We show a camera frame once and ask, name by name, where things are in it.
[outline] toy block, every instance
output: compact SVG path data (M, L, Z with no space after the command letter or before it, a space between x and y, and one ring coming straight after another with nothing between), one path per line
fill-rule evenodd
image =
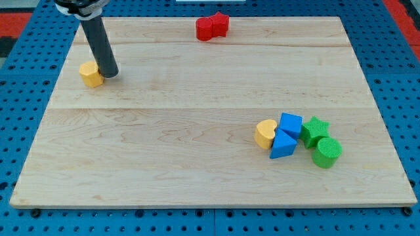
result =
M213 22L213 37L226 37L229 30L229 16L217 12L215 15L209 17Z
M196 37L200 41L208 41L213 36L213 21L207 17L201 17L196 21Z
M277 122L275 120L268 119L258 123L254 135L254 140L258 146L264 149L270 149L276 136L276 128Z
M276 137L274 138L270 158L274 159L293 155L296 146L297 141L278 128L276 130Z
M301 135L299 138L303 141L306 149L316 147L321 138L328 138L329 123L321 121L316 117L302 125Z
M79 74L88 87L95 88L104 83L104 77L99 73L96 62L90 61L80 65Z
M315 165L321 168L331 168L341 155L343 149L338 141L333 138L322 138L312 153Z
M282 113L280 117L280 128L293 139L297 140L301 135L302 117L288 113Z

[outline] green star-shaped block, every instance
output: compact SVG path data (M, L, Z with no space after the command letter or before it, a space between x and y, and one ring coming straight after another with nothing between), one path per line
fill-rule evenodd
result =
M329 138L329 123L312 117L309 122L302 125L299 138L303 141L306 149L316 147L321 138Z

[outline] green block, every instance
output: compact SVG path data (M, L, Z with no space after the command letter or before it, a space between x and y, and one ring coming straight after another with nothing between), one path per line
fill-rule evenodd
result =
M309 122L304 123L299 138L303 141L305 148L316 147L318 141L329 137L328 127L328 122L321 121L317 117L312 117Z
M315 165L321 168L331 168L343 151L340 143L333 138L322 138L312 153Z

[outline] yellow heart-shaped block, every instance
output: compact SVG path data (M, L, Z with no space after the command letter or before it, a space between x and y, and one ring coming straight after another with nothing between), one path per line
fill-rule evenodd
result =
M258 146L270 149L276 136L277 122L272 119L261 121L255 129L254 140Z

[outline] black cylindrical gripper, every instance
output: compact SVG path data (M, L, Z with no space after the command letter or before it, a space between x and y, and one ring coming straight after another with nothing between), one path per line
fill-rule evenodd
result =
M80 24L89 46L91 46L101 75L105 78L115 77L118 74L118 66L102 18L97 16L91 20L81 20Z

